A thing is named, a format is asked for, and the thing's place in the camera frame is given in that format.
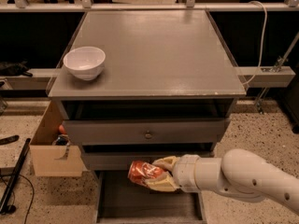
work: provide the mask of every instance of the metal rail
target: metal rail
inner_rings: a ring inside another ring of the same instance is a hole
[[[299,7],[288,7],[284,3],[264,4],[267,11],[299,11]],[[1,12],[84,12],[92,10],[176,10],[188,9],[185,4],[173,5],[130,5],[130,4],[93,4],[91,7],[83,7],[78,4],[30,4],[25,8],[17,8],[13,4],[1,6]],[[260,7],[247,3],[203,3],[195,4],[192,9],[208,11],[261,11]]]

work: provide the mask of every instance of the drawer front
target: drawer front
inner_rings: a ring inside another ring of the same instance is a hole
[[[171,121],[64,121],[74,144],[167,144],[219,142],[228,119]]]

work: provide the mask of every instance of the cardboard box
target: cardboard box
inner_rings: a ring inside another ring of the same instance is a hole
[[[59,160],[66,151],[66,146],[54,146],[52,142],[58,137],[58,127],[63,118],[57,105],[51,102],[36,134],[30,143],[31,157],[36,176],[81,176],[83,162],[77,146],[71,146],[68,157]]]

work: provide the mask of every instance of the open drawer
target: open drawer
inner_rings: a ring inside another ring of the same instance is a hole
[[[60,159],[66,146],[53,146],[58,127],[63,119],[55,103],[51,102],[36,134],[30,143],[30,151],[36,176],[81,176],[83,162],[77,146],[71,146],[67,159]]]
[[[95,173],[99,178],[96,223],[206,223],[200,193],[146,189],[131,183],[125,171]]]

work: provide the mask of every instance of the drawer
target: drawer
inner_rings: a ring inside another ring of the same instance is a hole
[[[216,143],[229,119],[66,120],[64,127],[78,145]]]
[[[95,223],[206,224],[200,192],[157,192],[133,184],[127,172],[96,173],[100,181]]]
[[[82,175],[84,165],[79,148],[71,146],[67,159],[59,160],[65,154],[66,147],[52,145],[59,134],[58,127],[62,121],[57,106],[50,103],[30,143],[36,176]]]

